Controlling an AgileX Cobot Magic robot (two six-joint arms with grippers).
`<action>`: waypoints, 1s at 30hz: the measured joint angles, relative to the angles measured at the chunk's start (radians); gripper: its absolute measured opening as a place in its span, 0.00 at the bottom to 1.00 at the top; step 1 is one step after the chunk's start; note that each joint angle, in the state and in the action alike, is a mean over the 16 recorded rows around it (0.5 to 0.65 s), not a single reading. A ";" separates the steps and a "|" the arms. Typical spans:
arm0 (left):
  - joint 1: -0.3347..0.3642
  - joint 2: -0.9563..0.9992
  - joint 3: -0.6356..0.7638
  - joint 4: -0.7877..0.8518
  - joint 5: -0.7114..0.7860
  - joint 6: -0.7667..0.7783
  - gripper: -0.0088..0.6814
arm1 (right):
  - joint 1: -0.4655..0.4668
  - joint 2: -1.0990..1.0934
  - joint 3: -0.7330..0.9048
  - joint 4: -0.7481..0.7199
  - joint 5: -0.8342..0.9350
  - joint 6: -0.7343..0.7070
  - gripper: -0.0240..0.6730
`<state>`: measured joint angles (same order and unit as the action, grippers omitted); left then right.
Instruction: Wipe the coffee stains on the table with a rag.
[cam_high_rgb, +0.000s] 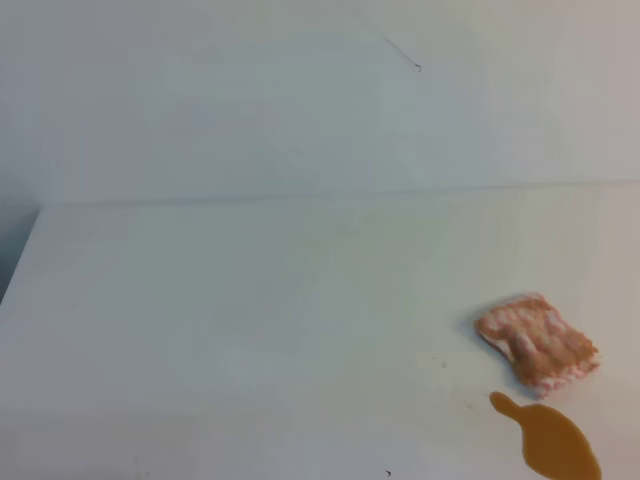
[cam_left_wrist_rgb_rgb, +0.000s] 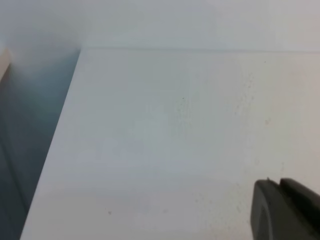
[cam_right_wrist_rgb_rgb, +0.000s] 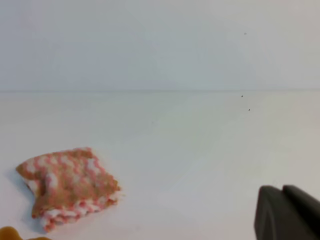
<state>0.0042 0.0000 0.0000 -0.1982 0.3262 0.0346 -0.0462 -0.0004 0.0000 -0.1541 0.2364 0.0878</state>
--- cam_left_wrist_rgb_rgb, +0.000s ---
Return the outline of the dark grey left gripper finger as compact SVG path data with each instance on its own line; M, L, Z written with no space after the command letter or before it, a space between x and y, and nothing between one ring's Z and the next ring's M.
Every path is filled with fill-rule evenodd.
M291 178L257 180L250 226L254 240L318 240L320 195Z

